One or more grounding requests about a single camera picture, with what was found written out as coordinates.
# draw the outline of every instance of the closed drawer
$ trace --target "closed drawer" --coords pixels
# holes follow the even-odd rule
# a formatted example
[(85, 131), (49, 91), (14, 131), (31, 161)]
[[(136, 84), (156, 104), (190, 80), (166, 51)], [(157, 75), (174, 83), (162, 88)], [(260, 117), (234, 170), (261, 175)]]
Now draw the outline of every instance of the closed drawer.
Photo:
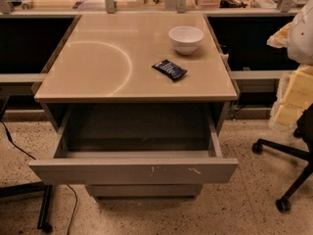
[(203, 103), (68, 105), (52, 152), (29, 164), (45, 184), (225, 183), (238, 165)]

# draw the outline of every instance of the caster wheel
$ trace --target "caster wheel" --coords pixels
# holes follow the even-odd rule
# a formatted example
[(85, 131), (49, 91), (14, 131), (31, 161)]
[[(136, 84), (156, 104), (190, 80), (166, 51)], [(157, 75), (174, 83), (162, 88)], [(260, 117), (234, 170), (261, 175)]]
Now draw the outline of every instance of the caster wheel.
[(280, 212), (288, 212), (291, 210), (291, 203), (283, 198), (276, 201), (276, 207)]
[(254, 143), (252, 145), (252, 151), (256, 154), (261, 154), (263, 152), (263, 145)]
[(45, 226), (42, 228), (42, 230), (45, 232), (45, 233), (51, 233), (52, 230), (53, 230), (53, 227), (50, 223), (46, 223)]
[(298, 128), (293, 132), (293, 137), (295, 137), (295, 138), (300, 138), (301, 137)]

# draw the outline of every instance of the black panel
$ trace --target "black panel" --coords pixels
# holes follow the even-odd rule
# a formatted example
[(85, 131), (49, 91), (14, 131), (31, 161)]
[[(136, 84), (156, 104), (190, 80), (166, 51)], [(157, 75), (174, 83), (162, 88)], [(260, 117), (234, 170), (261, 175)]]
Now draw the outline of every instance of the black panel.
[(0, 73), (40, 73), (72, 20), (0, 19)]
[(220, 45), (230, 55), (232, 71), (249, 67), (252, 71), (295, 70), (298, 63), (288, 58), (287, 49), (266, 44), (267, 39), (293, 17), (226, 17), (208, 20)]

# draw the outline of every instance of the workbench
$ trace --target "workbench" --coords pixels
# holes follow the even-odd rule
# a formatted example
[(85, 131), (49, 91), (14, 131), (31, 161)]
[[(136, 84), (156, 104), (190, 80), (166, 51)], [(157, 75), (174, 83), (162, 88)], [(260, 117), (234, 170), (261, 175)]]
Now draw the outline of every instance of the workbench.
[[(218, 133), (237, 91), (202, 13), (85, 14), (42, 83), (33, 86), (58, 132), (51, 159), (30, 162), (46, 185), (84, 184), (102, 197), (197, 196), (226, 183), (238, 161)], [(189, 56), (168, 31), (204, 32)], [(152, 65), (187, 70), (173, 82)]]

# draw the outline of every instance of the scratch on drawer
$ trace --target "scratch on drawer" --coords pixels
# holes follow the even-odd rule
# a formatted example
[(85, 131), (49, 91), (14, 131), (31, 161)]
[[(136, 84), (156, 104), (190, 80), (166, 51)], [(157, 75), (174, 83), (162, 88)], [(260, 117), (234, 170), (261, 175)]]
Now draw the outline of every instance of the scratch on drawer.
[(198, 171), (197, 169), (195, 168), (188, 168), (189, 171), (194, 171), (195, 173), (197, 174), (202, 174), (200, 171)]

